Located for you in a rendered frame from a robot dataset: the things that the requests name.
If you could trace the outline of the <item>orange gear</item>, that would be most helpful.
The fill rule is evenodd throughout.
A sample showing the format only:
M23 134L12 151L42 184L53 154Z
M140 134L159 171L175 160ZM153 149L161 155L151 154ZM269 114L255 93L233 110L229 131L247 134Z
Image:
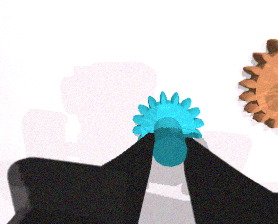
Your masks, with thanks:
M254 113L253 119L264 122L269 128L278 126L278 40L267 40L269 53L253 52L257 66L243 67L251 75L250 79L240 81L238 84L248 88L239 98L250 101L244 110Z

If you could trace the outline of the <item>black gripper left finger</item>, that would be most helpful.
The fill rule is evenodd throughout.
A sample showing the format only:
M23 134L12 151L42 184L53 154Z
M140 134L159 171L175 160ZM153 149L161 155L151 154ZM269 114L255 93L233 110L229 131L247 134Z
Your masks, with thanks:
M21 158L7 170L14 213L37 208L138 224L151 170L155 134L147 133L103 165Z

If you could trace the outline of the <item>cyan gear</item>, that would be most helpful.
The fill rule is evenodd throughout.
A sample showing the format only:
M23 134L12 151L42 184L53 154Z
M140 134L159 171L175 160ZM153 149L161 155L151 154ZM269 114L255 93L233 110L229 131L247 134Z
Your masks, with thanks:
M147 133L155 134L153 157L162 166L173 167L185 160L186 137L202 138L196 128L204 126L204 122L195 118L201 111L198 107L189 109L191 102L190 98L186 98L180 104L178 92L172 95L171 100L167 100L162 91L160 101L156 102L148 96L149 108L139 104L138 110L142 115L133 116L132 120L139 124L132 130L134 134L141 134L138 140Z

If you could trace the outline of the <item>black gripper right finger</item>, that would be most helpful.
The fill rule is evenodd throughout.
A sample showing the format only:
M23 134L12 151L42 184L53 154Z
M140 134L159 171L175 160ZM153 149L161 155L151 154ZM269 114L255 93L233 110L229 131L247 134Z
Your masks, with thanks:
M196 224L278 224L278 192L186 137L184 173Z

